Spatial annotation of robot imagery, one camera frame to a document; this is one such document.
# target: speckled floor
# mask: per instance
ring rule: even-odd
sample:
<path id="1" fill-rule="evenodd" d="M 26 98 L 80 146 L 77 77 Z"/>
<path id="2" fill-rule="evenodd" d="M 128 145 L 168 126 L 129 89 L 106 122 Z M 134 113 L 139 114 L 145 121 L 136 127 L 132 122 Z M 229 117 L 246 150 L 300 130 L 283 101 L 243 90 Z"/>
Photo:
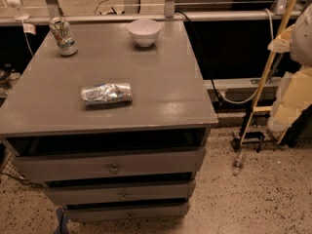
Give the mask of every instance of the speckled floor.
<path id="1" fill-rule="evenodd" d="M 67 224 L 74 233 L 285 234 L 312 233 L 312 144 L 256 153 L 245 145 L 245 167 L 232 174 L 230 141 L 241 118 L 220 118 L 208 138 L 207 155 L 185 217 Z M 1 176 L 0 233 L 54 233 L 56 209 L 42 189 Z"/>

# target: desk drawer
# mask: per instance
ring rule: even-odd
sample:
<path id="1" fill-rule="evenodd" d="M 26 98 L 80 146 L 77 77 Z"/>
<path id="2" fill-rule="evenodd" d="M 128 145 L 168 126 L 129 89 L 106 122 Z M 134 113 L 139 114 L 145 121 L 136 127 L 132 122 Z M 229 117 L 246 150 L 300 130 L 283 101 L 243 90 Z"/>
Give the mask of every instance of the desk drawer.
<path id="1" fill-rule="evenodd" d="M 67 210 L 66 216 L 74 222 L 106 221 L 143 217 L 186 215 L 189 203 L 164 205 L 143 205 L 135 207 L 109 207 L 81 210 Z"/>
<path id="2" fill-rule="evenodd" d="M 45 194 L 55 205 L 65 206 L 152 199 L 188 199 L 192 196 L 194 188 L 195 181 L 191 180 L 47 188 Z"/>
<path id="3" fill-rule="evenodd" d="M 16 157 L 14 165 L 28 179 L 44 182 L 114 176 L 188 173 L 201 168 L 204 147 L 152 149 L 102 154 Z"/>

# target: desk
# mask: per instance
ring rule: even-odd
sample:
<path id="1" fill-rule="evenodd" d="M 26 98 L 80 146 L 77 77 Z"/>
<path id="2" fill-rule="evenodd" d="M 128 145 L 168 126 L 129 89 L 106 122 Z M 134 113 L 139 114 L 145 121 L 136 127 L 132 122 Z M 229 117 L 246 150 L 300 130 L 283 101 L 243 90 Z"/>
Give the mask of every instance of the desk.
<path id="1" fill-rule="evenodd" d="M 217 122 L 184 25 L 147 49 L 127 23 L 73 24 L 78 53 L 51 33 L 0 109 L 15 166 L 74 221 L 185 215 Z M 129 82 L 133 102 L 87 108 L 85 86 Z"/>

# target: gray tabletop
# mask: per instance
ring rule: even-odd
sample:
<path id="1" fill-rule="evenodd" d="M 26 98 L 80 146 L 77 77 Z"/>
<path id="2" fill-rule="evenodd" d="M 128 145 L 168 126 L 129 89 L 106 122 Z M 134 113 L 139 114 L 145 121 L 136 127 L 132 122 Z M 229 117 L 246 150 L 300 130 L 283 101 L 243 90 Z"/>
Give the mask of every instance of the gray tabletop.
<path id="1" fill-rule="evenodd" d="M 0 136 L 197 127 L 216 116 L 184 25 L 161 22 L 150 48 L 139 48 L 127 23 L 72 24 L 78 53 L 62 57 L 51 33 L 0 108 Z M 81 88 L 129 82 L 133 102 L 87 108 Z"/>

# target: white bowl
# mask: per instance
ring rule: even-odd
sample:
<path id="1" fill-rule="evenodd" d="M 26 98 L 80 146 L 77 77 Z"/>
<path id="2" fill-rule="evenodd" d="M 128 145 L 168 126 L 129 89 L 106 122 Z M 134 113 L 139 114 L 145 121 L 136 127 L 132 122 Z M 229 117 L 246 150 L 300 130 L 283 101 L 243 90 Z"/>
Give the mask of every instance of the white bowl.
<path id="1" fill-rule="evenodd" d="M 149 47 L 160 33 L 161 25 L 152 19 L 137 19 L 128 25 L 133 40 L 141 47 Z"/>

